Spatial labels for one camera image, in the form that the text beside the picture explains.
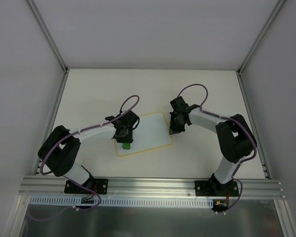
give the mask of metal panel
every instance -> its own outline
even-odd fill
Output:
[[[282,231],[284,236],[296,236],[296,226],[291,217],[287,201],[285,200],[275,200],[276,211],[281,223]]]
[[[61,101],[61,97],[62,97],[64,89],[65,89],[67,78],[68,78],[68,73],[64,73],[64,76],[59,84],[57,96],[55,97],[55,101],[53,103],[53,108],[52,108],[51,114],[49,116],[48,123],[47,123],[46,129],[43,133],[43,138],[42,138],[40,144],[43,144],[45,142],[45,140],[47,139],[47,137],[49,136],[49,134],[51,133],[51,131],[53,129],[54,122],[55,122],[56,115],[57,115],[58,108],[59,108],[59,104]],[[39,169],[38,167],[40,167],[40,164],[41,164],[41,160],[39,159],[38,156],[36,156],[36,163],[32,167],[33,175],[38,174],[37,170]]]
[[[261,144],[260,134],[259,134],[259,132],[257,130],[256,121],[255,121],[254,115],[252,114],[252,110],[251,110],[251,106],[250,106],[250,103],[249,103],[249,100],[248,100],[248,97],[247,97],[247,93],[246,93],[246,90],[245,90],[244,85],[243,85],[242,77],[239,75],[239,73],[237,73],[237,76],[238,76],[238,81],[239,81],[239,86],[240,86],[240,89],[241,89],[242,97],[243,97],[243,100],[245,102],[247,113],[248,113],[248,116],[249,116],[252,132],[253,132],[253,134],[255,136],[255,139],[257,141],[257,148],[258,148],[258,151],[259,151],[259,157],[261,159],[261,163],[265,167],[265,171],[267,173],[267,176],[272,178],[272,173],[268,168],[269,164],[268,164],[267,158],[265,157],[265,150],[264,150],[264,148],[263,148],[263,146]]]
[[[288,1],[242,74],[272,178],[296,223],[296,0]]]
[[[35,0],[68,67],[225,70],[241,66],[276,2]]]
[[[63,69],[64,72],[67,72],[67,67],[64,63],[64,60],[63,60],[62,56],[60,55],[53,38],[50,36],[50,33],[49,33],[49,31],[48,31],[40,13],[39,13],[35,3],[32,0],[25,0],[25,1],[28,4],[30,10],[32,11],[34,18],[36,19],[40,29],[42,30],[43,35],[45,36],[47,42],[49,43],[49,46],[50,46],[51,50],[53,51],[55,57],[57,58],[61,68]]]
[[[0,1],[0,237],[13,225],[62,76],[25,1]]]
[[[51,217],[62,206],[31,205],[36,218]],[[67,210],[48,222],[28,221],[28,235],[99,237],[281,237],[273,201],[241,201],[226,215],[198,208],[98,207]]]
[[[273,21],[283,8],[284,4],[286,3],[286,0],[278,0],[277,4],[275,5],[274,9],[272,10],[271,14],[269,15],[266,23],[262,27],[258,37],[256,38],[255,42],[253,43],[248,55],[246,56],[244,62],[241,65],[241,68],[239,69],[239,73],[242,74],[245,70],[246,66],[250,62],[251,58],[253,57],[255,51],[258,49],[260,43],[262,42],[265,34],[268,32],[269,28],[271,27]]]
[[[10,226],[8,226],[9,228],[7,229],[4,235],[5,237],[19,236],[22,228],[22,223],[26,215],[29,201],[30,201],[30,196],[28,195],[18,196],[18,201],[15,206],[15,210],[11,213],[10,219],[12,223]]]

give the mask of green block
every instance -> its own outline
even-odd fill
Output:
[[[124,150],[129,150],[130,149],[130,143],[123,143],[122,148]]]

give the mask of white board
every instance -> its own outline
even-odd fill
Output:
[[[249,123],[246,108],[232,71],[180,70],[70,70],[54,126],[82,127],[117,115],[122,102],[133,94],[140,102],[138,115],[162,111],[169,115],[170,101],[192,83],[207,86],[209,97],[204,109],[222,115],[242,114]],[[200,104],[203,88],[191,87],[182,94],[187,103]],[[129,101],[128,108],[134,101]],[[222,154],[217,135],[199,126],[186,126],[186,132],[172,135],[173,144],[126,157],[118,157],[113,140],[81,144],[77,162],[95,176],[209,178]],[[245,163],[236,174],[242,179],[263,179],[259,157]]]

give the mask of purple cable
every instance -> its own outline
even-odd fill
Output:
[[[110,124],[110,123],[112,123],[112,122],[114,122],[114,121],[116,121],[116,120],[118,120],[118,119],[120,119],[121,117],[123,117],[126,113],[128,113],[129,111],[131,111],[137,104],[138,104],[138,102],[139,102],[139,96],[138,95],[132,95],[132,96],[130,96],[130,97],[128,97],[125,101],[124,101],[124,103],[123,103],[123,105],[129,100],[129,99],[131,99],[131,98],[133,98],[133,97],[137,97],[137,101],[135,102],[135,104],[132,106],[132,107],[130,107],[128,110],[126,110],[124,113],[122,113],[122,114],[120,114],[119,116],[117,116],[117,117],[115,117],[115,118],[113,118],[112,120],[110,120],[110,121],[107,121],[107,122],[105,122],[105,123],[103,123],[102,125],[101,124],[97,124],[97,125],[94,125],[94,126],[90,126],[90,127],[86,127],[86,128],[83,128],[83,129],[81,129],[80,130],[80,132],[79,131],[75,131],[75,132],[73,132],[73,133],[71,133],[71,134],[69,134],[69,135],[67,135],[67,136],[65,136],[65,137],[63,137],[62,139],[60,139],[51,149],[50,149],[50,151],[47,153],[47,155],[45,156],[45,158],[44,158],[44,160],[43,160],[43,162],[42,162],[42,164],[41,164],[41,166],[40,166],[40,169],[39,169],[39,171],[40,171],[40,174],[41,175],[46,175],[46,174],[50,174],[51,173],[51,171],[49,171],[49,172],[44,172],[43,171],[43,168],[44,168],[44,166],[45,166],[45,164],[46,164],[46,161],[48,160],[48,158],[49,158],[49,156],[50,156],[50,154],[52,154],[52,152],[63,142],[63,141],[65,141],[66,139],[68,139],[68,138],[70,138],[70,137],[72,137],[72,136],[75,136],[75,135],[77,135],[77,134],[79,134],[79,133],[81,133],[81,132],[85,132],[85,131],[88,131],[88,130],[91,130],[91,129],[94,129],[94,128],[97,128],[97,127],[101,127],[101,126],[106,126],[106,125],[108,125],[108,124]]]
[[[184,87],[178,94],[177,98],[182,94],[183,91],[185,91],[187,88],[191,87],[191,86],[195,86],[195,85],[199,85],[201,87],[203,87],[205,90],[206,90],[206,96],[205,96],[205,99],[203,100],[203,102],[201,103],[200,105],[200,108],[201,108],[201,111],[202,111],[202,106],[203,104],[206,102],[207,98],[208,98],[208,90],[206,88],[206,86],[202,85],[202,84],[191,84],[191,85],[188,85],[186,87]]]
[[[121,106],[121,109],[123,108],[123,106],[125,105],[125,103],[129,100],[129,99],[131,99],[131,98],[133,98],[133,97],[136,97],[137,98],[137,101],[128,109],[128,110],[126,110],[124,113],[122,113],[122,114],[120,114],[120,115],[118,115],[118,116],[116,116],[115,118],[113,118],[112,120],[110,120],[110,121],[107,121],[107,122],[105,122],[105,123],[103,123],[103,124],[97,124],[97,125],[94,125],[94,126],[90,126],[90,127],[86,127],[86,128],[83,128],[83,129],[81,129],[80,131],[75,131],[75,132],[73,132],[73,133],[71,133],[71,134],[68,134],[67,136],[65,136],[65,137],[63,137],[62,139],[60,139],[51,149],[50,149],[50,151],[47,153],[47,155],[45,156],[45,158],[44,158],[44,160],[43,160],[43,162],[42,162],[42,164],[41,164],[41,166],[40,166],[40,173],[41,173],[41,175],[46,175],[46,174],[50,174],[51,173],[51,171],[49,171],[49,172],[43,172],[43,168],[44,168],[44,166],[45,166],[45,164],[46,164],[46,162],[47,162],[47,160],[48,160],[48,158],[49,158],[49,156],[52,154],[52,152],[63,142],[63,141],[65,141],[66,139],[68,139],[68,138],[70,138],[70,137],[72,137],[72,136],[75,136],[75,135],[77,135],[77,134],[79,134],[79,133],[82,133],[82,132],[85,132],[85,131],[88,131],[88,130],[91,130],[91,129],[94,129],[94,128],[98,128],[98,127],[101,127],[101,126],[106,126],[106,125],[108,125],[108,124],[110,124],[110,123],[112,123],[112,122],[114,122],[114,121],[116,121],[116,120],[118,120],[118,119],[120,119],[121,117],[123,117],[125,114],[127,114],[129,111],[131,111],[137,104],[138,104],[138,102],[139,102],[139,96],[138,95],[132,95],[132,96],[130,96],[130,97],[128,97],[125,101],[124,101],[124,103],[122,104],[122,106]],[[87,190],[87,191],[89,191],[89,192],[91,192],[91,193],[93,193],[93,194],[95,194],[97,197],[98,197],[98,199],[99,199],[99,202],[96,204],[96,205],[93,205],[93,206],[91,206],[90,208],[87,208],[87,209],[81,209],[81,208],[79,208],[78,209],[78,211],[88,211],[88,210],[92,210],[92,209],[94,209],[95,207],[97,207],[98,205],[100,205],[101,204],[101,202],[102,202],[102,199],[101,199],[101,197],[100,197],[100,195],[98,195],[94,190],[91,190],[91,189],[88,189],[88,188],[86,188],[86,187],[84,187],[84,186],[82,186],[82,185],[80,185],[80,184],[78,184],[78,183],[76,183],[75,181],[73,181],[73,180],[71,180],[71,179],[69,179],[72,183],[74,183],[75,185],[77,185],[78,187],[80,187],[80,188],[82,188],[82,189],[85,189],[85,190]],[[30,219],[32,219],[32,220],[34,220],[34,221],[50,221],[50,220],[52,220],[52,219],[54,219],[54,218],[56,218],[57,216],[59,216],[61,213],[63,213],[65,210],[68,210],[68,209],[70,209],[70,208],[72,208],[72,206],[68,206],[68,207],[66,207],[66,208],[64,208],[64,209],[62,209],[60,212],[58,212],[56,215],[54,215],[54,216],[52,216],[52,217],[49,217],[49,218],[46,218],[46,219],[37,219],[37,218],[35,218],[35,217],[33,217],[33,216],[31,216],[30,215],[30,209],[28,208],[28,211],[27,211],[27,216],[30,218]]]
[[[234,202],[234,204],[233,204],[232,206],[230,206],[230,207],[225,211],[225,212],[228,212],[228,211],[230,211],[230,209],[231,209],[232,207],[235,206],[235,204],[238,203],[238,201],[239,201],[240,198],[241,198],[242,190],[243,190],[243,184],[242,184],[241,180],[239,180],[239,179],[235,179],[233,176],[237,173],[237,171],[238,171],[238,169],[239,169],[239,167],[241,166],[242,163],[244,163],[244,162],[246,162],[246,161],[249,161],[249,160],[252,160],[252,159],[254,159],[254,157],[256,157],[256,155],[257,155],[257,147],[256,147],[256,144],[255,144],[254,141],[253,141],[253,138],[252,138],[252,137],[250,136],[250,134],[248,133],[248,131],[247,131],[247,130],[245,129],[245,127],[242,126],[241,123],[239,123],[237,120],[235,120],[235,119],[233,119],[233,118],[230,118],[230,117],[221,117],[221,116],[219,116],[219,115],[217,115],[217,114],[214,114],[214,113],[212,113],[212,112],[205,111],[205,110],[202,109],[203,104],[205,103],[205,101],[207,100],[207,97],[208,97],[208,90],[207,90],[206,86],[204,86],[204,85],[202,85],[202,84],[191,84],[191,85],[188,85],[188,86],[184,87],[184,88],[180,91],[180,93],[178,94],[177,97],[179,97],[179,96],[181,95],[181,93],[182,93],[185,89],[187,89],[187,88],[189,88],[189,87],[191,87],[191,86],[195,86],[195,85],[199,85],[199,86],[203,87],[203,88],[206,90],[206,96],[205,96],[205,99],[203,100],[203,102],[201,103],[201,105],[200,105],[200,107],[199,107],[200,110],[201,110],[201,112],[203,112],[203,113],[205,113],[205,114],[207,114],[207,115],[214,116],[214,117],[216,117],[216,118],[229,120],[229,121],[232,121],[233,123],[237,124],[237,125],[241,128],[241,130],[246,134],[246,136],[249,138],[249,140],[250,140],[250,142],[251,142],[251,144],[252,144],[252,146],[253,146],[253,150],[254,150],[253,155],[252,155],[251,157],[249,157],[249,158],[246,158],[246,159],[241,160],[241,161],[239,162],[239,164],[237,165],[235,171],[233,172],[232,176],[231,176],[235,181],[237,181],[237,182],[240,183],[240,194],[239,194],[239,197],[237,198],[237,200]]]

